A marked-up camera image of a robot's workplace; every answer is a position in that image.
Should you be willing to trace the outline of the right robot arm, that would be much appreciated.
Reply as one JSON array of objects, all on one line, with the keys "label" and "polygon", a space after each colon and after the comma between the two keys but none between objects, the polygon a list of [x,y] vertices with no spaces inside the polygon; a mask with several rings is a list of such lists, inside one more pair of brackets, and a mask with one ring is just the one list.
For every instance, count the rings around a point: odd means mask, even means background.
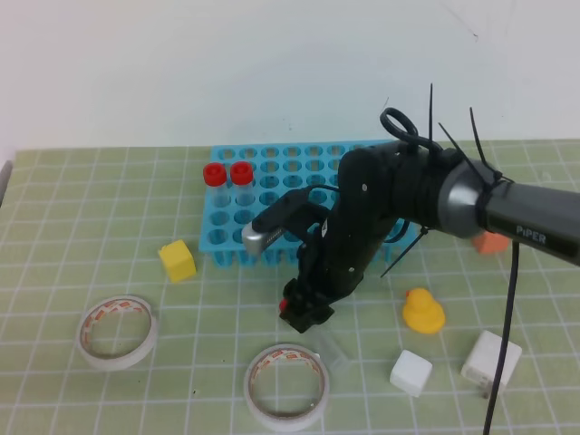
[{"label": "right robot arm", "polygon": [[299,333],[324,323],[350,295],[398,219],[459,238],[482,231],[579,262],[576,192],[495,180],[455,150],[430,159],[400,141],[355,149],[340,160],[333,207],[298,252],[280,317]]}]

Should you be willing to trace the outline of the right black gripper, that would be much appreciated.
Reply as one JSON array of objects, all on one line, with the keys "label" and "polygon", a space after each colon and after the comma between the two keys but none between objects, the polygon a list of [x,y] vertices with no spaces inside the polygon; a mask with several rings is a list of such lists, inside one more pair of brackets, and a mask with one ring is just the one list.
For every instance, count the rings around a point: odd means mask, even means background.
[{"label": "right black gripper", "polygon": [[338,169],[338,199],[328,210],[308,202],[296,219],[298,277],[284,287],[279,317],[298,333],[323,324],[331,304],[350,295],[401,212],[392,206],[402,145],[347,152]]}]

